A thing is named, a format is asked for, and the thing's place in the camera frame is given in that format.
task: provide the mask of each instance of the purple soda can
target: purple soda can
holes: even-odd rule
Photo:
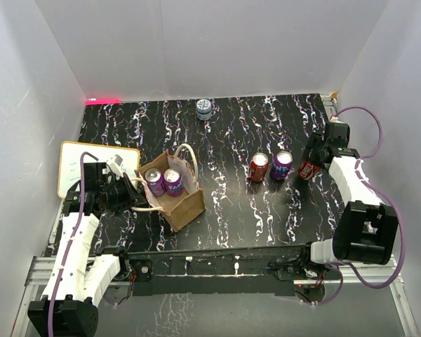
[[[163,184],[166,187],[167,194],[171,197],[179,197],[184,190],[180,173],[172,168],[163,174]]]
[[[163,186],[163,175],[157,168],[151,168],[145,172],[145,180],[155,197],[160,197],[165,193],[166,188]]]
[[[269,175],[275,180],[283,180],[292,167],[293,158],[290,152],[280,151],[273,159],[272,169]]]

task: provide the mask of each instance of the marble tabletop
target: marble tabletop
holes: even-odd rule
[[[297,177],[312,131],[327,122],[320,95],[278,95],[211,100],[213,116],[196,118],[195,100],[86,107],[79,142],[139,149],[140,165],[187,143],[196,152],[206,211],[174,233],[157,212],[105,214],[91,253],[122,245],[129,252],[303,244],[330,238],[343,210],[326,171]],[[281,182],[247,179],[251,157],[289,151],[293,168]],[[186,159],[190,156],[184,152]]]

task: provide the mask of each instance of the can lid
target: can lid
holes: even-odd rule
[[[292,155],[287,151],[280,151],[276,158],[281,164],[289,164],[293,161]]]
[[[180,173],[176,170],[173,170],[172,168],[168,169],[164,174],[163,177],[166,181],[169,183],[174,183],[179,180]]]
[[[266,154],[258,152],[253,156],[254,164],[259,166],[264,166],[265,164],[268,164],[268,157]]]
[[[160,172],[160,170],[158,170],[157,168],[151,168],[150,170],[145,172],[145,179],[148,182],[153,183],[155,181],[158,181],[161,175],[162,173]]]
[[[207,99],[199,100],[196,102],[196,109],[199,112],[210,112],[212,110],[212,103]]]

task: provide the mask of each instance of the brown paper bag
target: brown paper bag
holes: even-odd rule
[[[184,147],[187,148],[192,155],[194,170],[192,170],[192,167],[187,161],[178,157],[180,150]],[[168,169],[179,171],[182,176],[184,192],[179,197],[170,197],[167,193],[164,193],[160,197],[155,197],[149,190],[147,182],[145,181],[145,172],[152,168],[159,169],[162,174]],[[136,174],[139,175],[137,180],[141,181],[144,185],[147,201],[153,207],[151,210],[161,212],[174,232],[177,232],[190,223],[198,215],[203,213],[205,209],[203,190],[199,187],[196,178],[197,172],[198,164],[196,162],[195,154],[188,144],[181,144],[176,149],[174,156],[170,155],[168,150],[165,151],[151,163],[142,166],[136,171]]]

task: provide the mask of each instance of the bag handle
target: bag handle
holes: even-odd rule
[[[131,178],[130,181],[140,181],[144,188],[148,188],[147,182],[142,178]],[[138,212],[151,212],[151,211],[163,211],[162,207],[150,207],[148,209],[142,209],[140,207],[131,207],[133,211]]]
[[[175,151],[175,158],[179,158],[180,150],[184,147],[189,150],[190,155],[192,156],[192,161],[194,163],[194,170],[195,170],[194,171],[194,183],[196,183],[198,181],[198,178],[197,178],[198,177],[198,164],[196,162],[195,152],[190,147],[190,145],[189,144],[181,144],[180,146],[178,146],[178,148]]]

